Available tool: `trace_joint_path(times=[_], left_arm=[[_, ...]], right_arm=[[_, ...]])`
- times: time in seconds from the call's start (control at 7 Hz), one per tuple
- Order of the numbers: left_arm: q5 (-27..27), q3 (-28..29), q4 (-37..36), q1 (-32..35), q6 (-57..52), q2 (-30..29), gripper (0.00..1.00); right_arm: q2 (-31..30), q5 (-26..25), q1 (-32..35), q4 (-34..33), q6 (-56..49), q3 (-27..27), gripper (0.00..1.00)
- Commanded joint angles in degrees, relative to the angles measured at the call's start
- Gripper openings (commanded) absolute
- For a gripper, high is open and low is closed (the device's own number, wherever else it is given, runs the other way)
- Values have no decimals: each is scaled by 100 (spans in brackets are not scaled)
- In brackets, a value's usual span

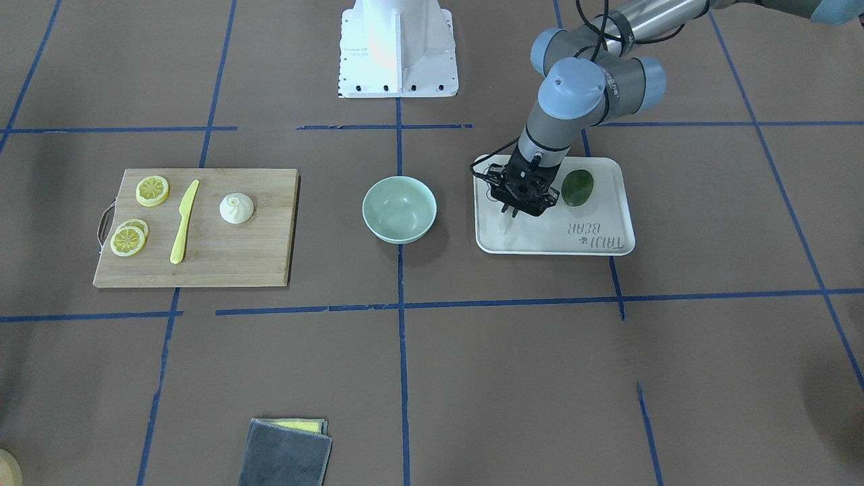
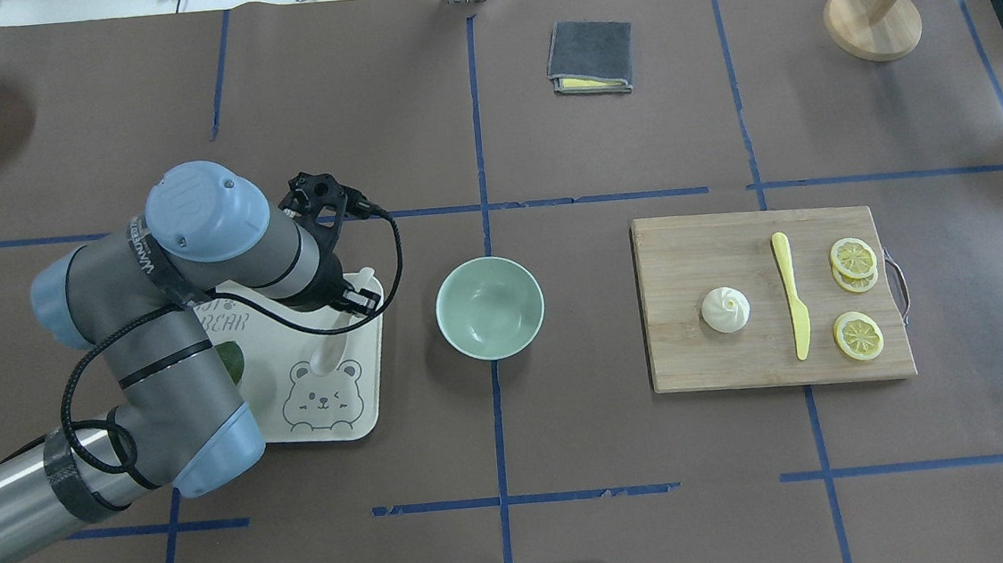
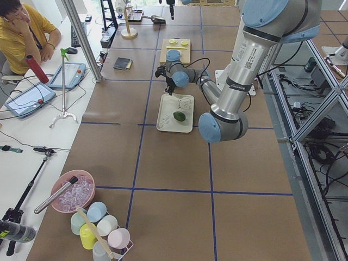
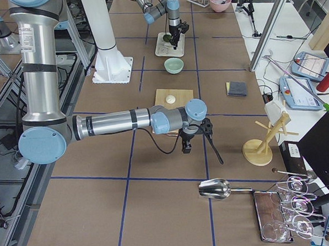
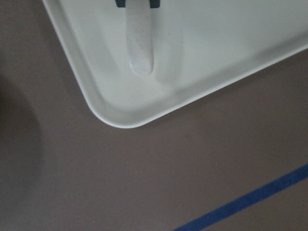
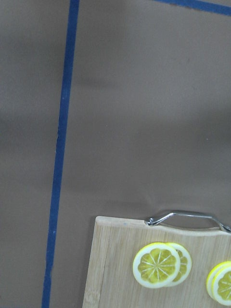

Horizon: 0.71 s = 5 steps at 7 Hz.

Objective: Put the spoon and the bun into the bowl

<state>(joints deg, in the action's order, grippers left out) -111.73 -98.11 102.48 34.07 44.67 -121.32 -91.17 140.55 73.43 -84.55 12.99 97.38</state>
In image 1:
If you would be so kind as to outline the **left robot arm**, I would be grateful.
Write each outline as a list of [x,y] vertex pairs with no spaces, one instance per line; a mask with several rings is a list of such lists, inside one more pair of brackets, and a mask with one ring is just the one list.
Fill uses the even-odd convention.
[[593,127],[862,126],[862,36],[842,33],[861,13],[861,1],[630,1],[543,31],[531,49],[543,82],[512,154],[475,161],[477,217],[623,211],[619,169],[571,187],[570,150]]

